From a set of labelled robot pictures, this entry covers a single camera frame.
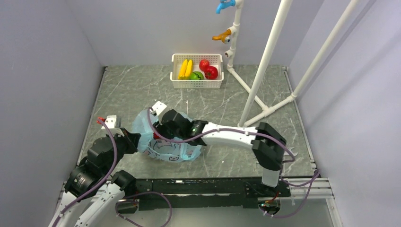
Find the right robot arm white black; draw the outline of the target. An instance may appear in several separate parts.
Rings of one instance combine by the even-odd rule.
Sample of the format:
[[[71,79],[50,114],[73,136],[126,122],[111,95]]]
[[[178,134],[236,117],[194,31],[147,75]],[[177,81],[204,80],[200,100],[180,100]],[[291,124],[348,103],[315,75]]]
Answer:
[[[268,123],[240,128],[202,120],[190,121],[173,109],[150,108],[149,113],[157,118],[151,124],[152,130],[163,140],[193,146],[225,145],[252,151],[262,167],[261,192],[272,196],[279,190],[286,140]]]

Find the light blue plastic bag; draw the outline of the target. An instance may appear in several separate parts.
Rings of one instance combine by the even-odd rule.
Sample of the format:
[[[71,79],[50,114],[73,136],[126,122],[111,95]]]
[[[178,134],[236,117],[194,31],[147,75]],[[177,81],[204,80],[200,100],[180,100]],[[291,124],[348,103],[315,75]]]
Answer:
[[[167,162],[193,161],[201,154],[201,145],[155,139],[150,123],[156,122],[157,117],[149,114],[148,110],[142,110],[133,121],[132,132],[140,134],[137,146],[139,153]]]

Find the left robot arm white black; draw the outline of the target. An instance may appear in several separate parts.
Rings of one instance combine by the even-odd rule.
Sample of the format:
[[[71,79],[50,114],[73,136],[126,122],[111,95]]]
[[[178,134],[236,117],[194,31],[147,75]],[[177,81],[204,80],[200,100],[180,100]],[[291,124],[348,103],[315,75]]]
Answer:
[[[51,227],[93,227],[118,200],[131,198],[137,191],[136,178],[128,172],[116,172],[106,183],[124,154],[138,151],[139,133],[122,128],[122,135],[98,138],[65,184]]]

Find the red fake tomato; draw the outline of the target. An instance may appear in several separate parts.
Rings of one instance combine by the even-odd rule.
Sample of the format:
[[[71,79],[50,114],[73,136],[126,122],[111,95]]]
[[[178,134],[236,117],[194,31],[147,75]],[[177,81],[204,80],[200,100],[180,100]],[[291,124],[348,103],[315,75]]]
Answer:
[[[209,80],[215,80],[218,77],[218,69],[214,66],[208,66],[204,70],[204,77]]]

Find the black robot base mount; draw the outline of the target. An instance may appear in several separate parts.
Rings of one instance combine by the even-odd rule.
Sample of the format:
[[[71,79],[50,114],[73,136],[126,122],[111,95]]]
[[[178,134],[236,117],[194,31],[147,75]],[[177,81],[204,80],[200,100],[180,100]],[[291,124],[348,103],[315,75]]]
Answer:
[[[138,179],[136,189],[117,206],[123,214],[168,208],[242,207],[291,196],[289,187],[262,184],[261,177]]]

